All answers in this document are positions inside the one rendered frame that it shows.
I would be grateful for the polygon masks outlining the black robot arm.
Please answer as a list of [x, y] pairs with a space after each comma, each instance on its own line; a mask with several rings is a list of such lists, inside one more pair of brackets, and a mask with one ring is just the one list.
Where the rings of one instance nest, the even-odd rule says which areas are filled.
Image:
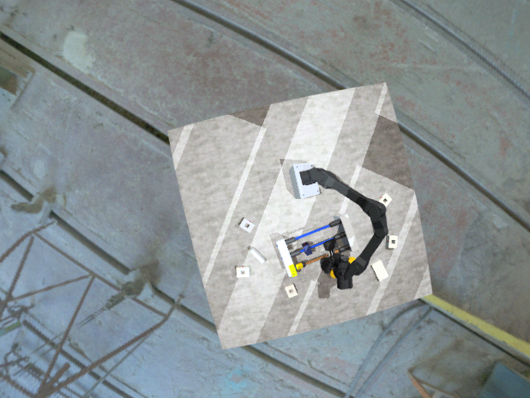
[[[334, 188], [343, 196], [346, 196], [351, 201], [357, 203], [363, 211], [370, 217], [375, 233], [370, 239], [370, 242], [364, 248], [362, 253], [352, 262], [348, 261], [348, 256], [340, 256], [333, 262], [333, 255], [330, 257], [321, 257], [320, 266], [325, 274], [329, 274], [334, 266], [339, 269], [340, 273], [337, 275], [337, 287], [340, 290], [352, 289], [352, 277], [363, 273], [369, 263], [370, 258], [382, 242], [383, 238], [388, 235], [388, 227], [386, 221], [387, 208], [381, 202], [363, 196], [358, 191], [349, 187], [349, 185], [341, 182], [332, 172], [327, 172], [319, 167], [311, 167], [306, 171], [301, 171], [300, 177], [303, 185], [315, 184], [318, 182], [324, 189]], [[334, 265], [333, 265], [334, 264]]]

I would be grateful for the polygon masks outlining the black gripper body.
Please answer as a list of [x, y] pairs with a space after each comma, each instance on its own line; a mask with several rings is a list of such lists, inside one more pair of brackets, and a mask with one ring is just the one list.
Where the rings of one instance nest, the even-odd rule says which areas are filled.
[[[340, 256], [344, 256], [344, 255], [341, 255], [340, 252], [339, 253], [335, 253], [334, 249], [339, 247], [335, 239], [332, 238], [329, 241], [324, 242], [323, 245], [324, 245], [325, 251], [328, 251], [330, 253], [330, 255], [333, 255], [333, 258], [334, 258], [334, 259], [332, 259], [333, 262], [335, 261], [336, 258], [338, 258]], [[335, 266], [334, 266], [334, 268], [336, 270], [336, 271], [333, 271], [334, 277], [337, 278], [337, 275], [340, 273], [340, 271]]]

